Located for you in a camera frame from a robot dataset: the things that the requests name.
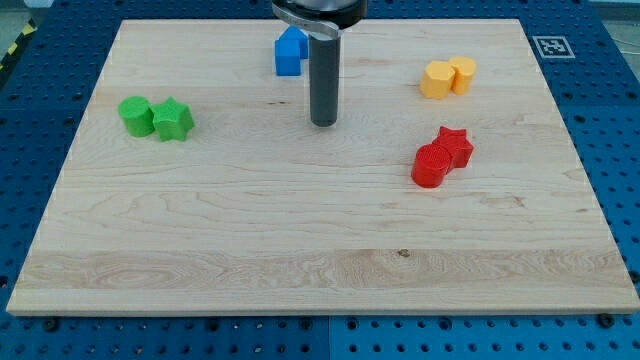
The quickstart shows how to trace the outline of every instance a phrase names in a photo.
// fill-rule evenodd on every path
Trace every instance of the yellow hexagonal block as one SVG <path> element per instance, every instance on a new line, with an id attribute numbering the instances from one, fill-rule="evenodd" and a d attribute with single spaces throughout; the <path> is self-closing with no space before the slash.
<path id="1" fill-rule="evenodd" d="M 456 72 L 451 90 L 458 95 L 466 94 L 476 73 L 476 62 L 468 57 L 456 56 L 449 59 L 449 64 Z"/>
<path id="2" fill-rule="evenodd" d="M 448 62 L 432 61 L 424 68 L 420 91 L 429 99 L 444 99 L 451 90 L 455 74 Z"/>

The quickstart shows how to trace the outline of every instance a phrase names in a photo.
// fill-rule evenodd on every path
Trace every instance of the green cylinder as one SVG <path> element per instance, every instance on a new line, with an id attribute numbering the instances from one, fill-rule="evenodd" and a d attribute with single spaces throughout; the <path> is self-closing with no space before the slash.
<path id="1" fill-rule="evenodd" d="M 118 106 L 118 113 L 131 136 L 143 137 L 155 131 L 153 112 L 149 100 L 142 96 L 131 96 Z"/>

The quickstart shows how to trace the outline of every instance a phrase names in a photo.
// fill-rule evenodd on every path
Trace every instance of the yellow and black tape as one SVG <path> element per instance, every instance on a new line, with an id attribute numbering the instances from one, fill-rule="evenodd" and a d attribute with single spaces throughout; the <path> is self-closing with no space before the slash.
<path id="1" fill-rule="evenodd" d="M 18 38 L 9 46 L 7 53 L 2 57 L 2 60 L 0 60 L 0 90 L 9 80 L 9 76 L 35 35 L 36 30 L 36 23 L 33 19 L 29 20 L 22 29 L 22 32 L 20 32 L 20 35 L 18 35 Z"/>

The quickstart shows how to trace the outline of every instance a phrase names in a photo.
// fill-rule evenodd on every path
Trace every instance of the blue pegboard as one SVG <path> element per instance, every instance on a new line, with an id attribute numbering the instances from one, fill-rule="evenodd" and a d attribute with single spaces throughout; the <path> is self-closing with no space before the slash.
<path id="1" fill-rule="evenodd" d="M 581 0 L 370 0 L 370 18 L 517 18 L 623 258 L 640 275 L 640 85 Z M 273 18 L 269 0 L 58 0 L 0 92 L 0 304 L 6 306 L 122 19 Z M 0 359 L 640 358 L 640 317 L 15 319 Z"/>

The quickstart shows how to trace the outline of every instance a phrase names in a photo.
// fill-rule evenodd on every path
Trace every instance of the wooden board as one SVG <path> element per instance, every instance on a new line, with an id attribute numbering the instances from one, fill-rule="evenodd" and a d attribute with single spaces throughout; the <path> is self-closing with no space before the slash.
<path id="1" fill-rule="evenodd" d="M 638 310 L 517 21 L 358 24 L 330 129 L 309 122 L 308 79 L 274 75 L 284 27 L 123 22 L 8 311 Z M 479 64 L 470 93 L 424 99 L 423 67 L 454 55 Z M 129 136 L 116 109 L 131 95 L 190 104 L 188 141 Z M 440 125 L 469 129 L 476 150 L 421 189 L 411 165 Z"/>

